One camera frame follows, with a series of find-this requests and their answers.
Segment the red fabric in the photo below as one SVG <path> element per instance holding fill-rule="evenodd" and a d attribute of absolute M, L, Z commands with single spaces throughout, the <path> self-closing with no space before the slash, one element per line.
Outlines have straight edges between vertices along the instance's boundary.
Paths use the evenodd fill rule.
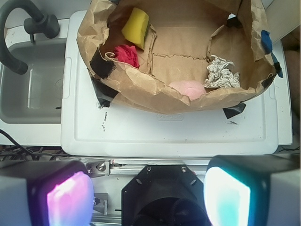
<path fill-rule="evenodd" d="M 133 67 L 139 68 L 138 56 L 135 46 L 121 45 L 114 49 L 115 58 L 118 61 L 128 63 Z"/>

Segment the cyan light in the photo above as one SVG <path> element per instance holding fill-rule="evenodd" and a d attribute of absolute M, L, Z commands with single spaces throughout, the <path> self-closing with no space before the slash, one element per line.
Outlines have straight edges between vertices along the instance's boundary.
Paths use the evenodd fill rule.
<path fill-rule="evenodd" d="M 208 169 L 204 180 L 206 211 L 214 226 L 247 226 L 250 188 L 219 167 Z"/>
<path fill-rule="evenodd" d="M 93 213 L 94 189 L 91 178 L 77 172 L 47 194 L 50 226 L 88 226 Z"/>

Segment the white plastic bin lid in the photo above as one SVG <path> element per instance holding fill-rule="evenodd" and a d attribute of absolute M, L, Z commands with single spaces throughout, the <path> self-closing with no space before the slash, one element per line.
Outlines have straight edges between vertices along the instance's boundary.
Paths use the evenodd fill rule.
<path fill-rule="evenodd" d="M 277 149 L 274 85 L 247 101 L 244 112 L 229 120 L 222 109 L 162 115 L 112 103 L 100 108 L 76 43 L 84 15 L 85 11 L 79 11 L 71 16 L 67 37 L 61 120 L 61 145 L 67 153 L 195 158 L 264 154 Z"/>

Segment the brown paper bag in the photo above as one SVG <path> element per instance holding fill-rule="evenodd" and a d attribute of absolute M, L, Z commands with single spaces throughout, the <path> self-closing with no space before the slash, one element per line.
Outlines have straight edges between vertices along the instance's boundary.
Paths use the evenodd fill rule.
<path fill-rule="evenodd" d="M 150 17 L 139 69 L 112 58 L 118 45 L 132 45 L 121 29 L 133 7 Z M 229 13 L 237 15 L 235 23 Z M 78 33 L 80 54 L 95 87 L 113 103 L 173 114 L 235 106 L 261 94 L 276 71 L 264 53 L 261 31 L 267 19 L 261 0 L 92 0 Z M 172 81 L 204 83 L 211 55 L 231 60 L 241 88 L 207 89 L 190 101 L 168 86 Z"/>

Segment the faucet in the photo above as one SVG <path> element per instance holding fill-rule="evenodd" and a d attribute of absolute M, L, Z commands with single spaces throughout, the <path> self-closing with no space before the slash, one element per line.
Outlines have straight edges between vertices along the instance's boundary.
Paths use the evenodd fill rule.
<path fill-rule="evenodd" d="M 11 55 L 5 43 L 5 22 L 15 8 L 22 8 L 31 16 L 24 21 L 24 29 L 30 35 L 31 43 L 35 43 L 35 33 L 44 33 L 49 39 L 55 38 L 60 32 L 60 27 L 55 15 L 40 11 L 30 0 L 9 0 L 0 8 L 0 61 L 13 72 L 25 74 L 28 65 Z"/>

